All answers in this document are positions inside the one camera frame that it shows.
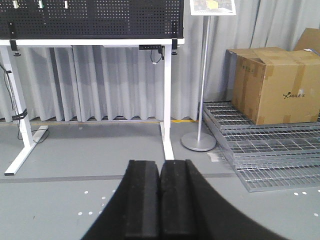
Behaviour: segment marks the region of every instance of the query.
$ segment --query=black pegboard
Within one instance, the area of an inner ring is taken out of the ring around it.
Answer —
[[[183,38],[184,0],[0,0],[0,39],[170,39]]]

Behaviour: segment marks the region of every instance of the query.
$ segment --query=cardboard box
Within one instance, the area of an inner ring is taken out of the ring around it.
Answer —
[[[233,97],[233,88],[236,77],[237,67],[237,56],[247,56],[248,58],[257,58],[254,51],[265,50],[265,51],[286,51],[280,47],[262,47],[262,48],[239,48],[239,49],[228,49],[225,53],[224,71],[222,78],[226,83],[225,100],[229,101]]]
[[[320,29],[306,28],[298,40],[294,51],[314,49],[320,54]]]
[[[237,52],[232,98],[236,108],[257,125],[317,121],[319,56],[279,49]]]

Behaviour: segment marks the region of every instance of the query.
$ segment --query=stacked grates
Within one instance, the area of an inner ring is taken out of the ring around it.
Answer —
[[[317,122],[254,125],[230,102],[204,104],[204,119],[249,192],[320,186]]]

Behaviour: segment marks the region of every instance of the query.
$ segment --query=floor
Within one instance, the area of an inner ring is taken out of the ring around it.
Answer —
[[[156,122],[48,124],[48,139],[17,175],[0,174],[1,239],[79,240],[108,203],[130,159],[155,161],[159,169],[164,163]],[[249,193],[219,148],[194,152],[181,145],[181,137],[196,130],[194,122],[172,123],[176,159],[191,159],[224,198],[272,231],[288,239],[319,239],[320,187]],[[12,124],[0,124],[0,172],[23,148],[17,132]]]

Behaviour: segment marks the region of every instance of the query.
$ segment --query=gray curtain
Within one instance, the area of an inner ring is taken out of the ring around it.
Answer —
[[[320,28],[319,0],[236,0],[237,16],[212,18],[206,101],[230,100],[224,80],[226,49],[278,46],[292,50],[305,28]],[[172,58],[172,117],[197,118],[203,18],[185,0],[186,44]],[[101,120],[108,116],[163,119],[164,63],[136,48],[23,48],[17,58],[30,118]],[[0,75],[0,118],[11,104]]]

